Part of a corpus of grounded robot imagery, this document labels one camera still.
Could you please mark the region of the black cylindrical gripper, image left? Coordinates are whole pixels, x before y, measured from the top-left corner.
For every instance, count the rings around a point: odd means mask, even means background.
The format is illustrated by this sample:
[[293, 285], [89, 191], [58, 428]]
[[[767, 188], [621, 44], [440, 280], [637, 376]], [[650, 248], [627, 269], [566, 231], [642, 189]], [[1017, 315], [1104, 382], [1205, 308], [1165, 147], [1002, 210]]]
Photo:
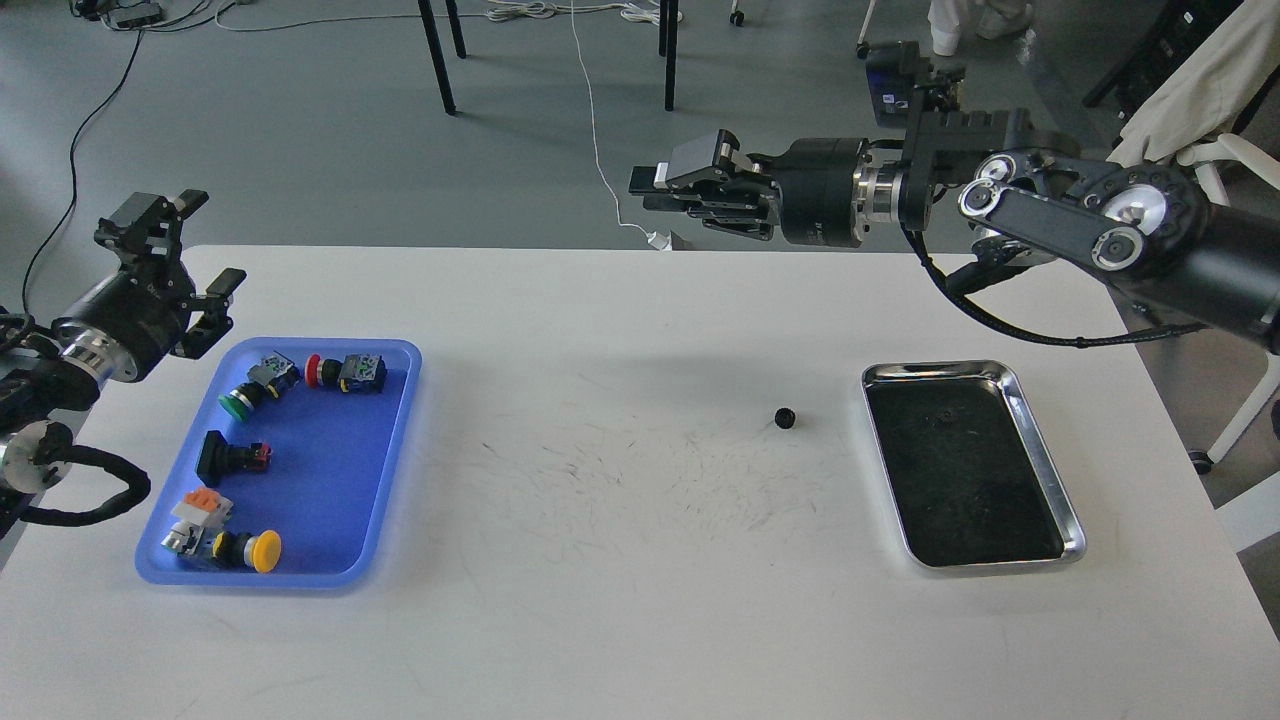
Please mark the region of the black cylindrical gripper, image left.
[[183, 224], [207, 201], [202, 190], [174, 199], [136, 192], [99, 219], [93, 242], [118, 258], [122, 272], [52, 322], [63, 361], [97, 383], [134, 383], [166, 355], [201, 359], [230, 332], [233, 295], [247, 272], [224, 268], [196, 293], [180, 260]]

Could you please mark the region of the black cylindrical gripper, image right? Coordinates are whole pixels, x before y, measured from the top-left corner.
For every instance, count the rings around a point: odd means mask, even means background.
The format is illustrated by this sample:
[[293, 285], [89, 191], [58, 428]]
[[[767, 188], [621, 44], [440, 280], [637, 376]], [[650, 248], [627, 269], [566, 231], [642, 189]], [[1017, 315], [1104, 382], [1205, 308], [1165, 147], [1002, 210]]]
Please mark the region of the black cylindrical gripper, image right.
[[876, 161], [897, 140], [800, 138], [771, 161], [718, 129], [675, 147], [654, 167], [635, 167], [628, 192], [650, 211], [675, 211], [705, 228], [769, 241], [858, 249], [873, 224], [900, 222], [901, 167]]

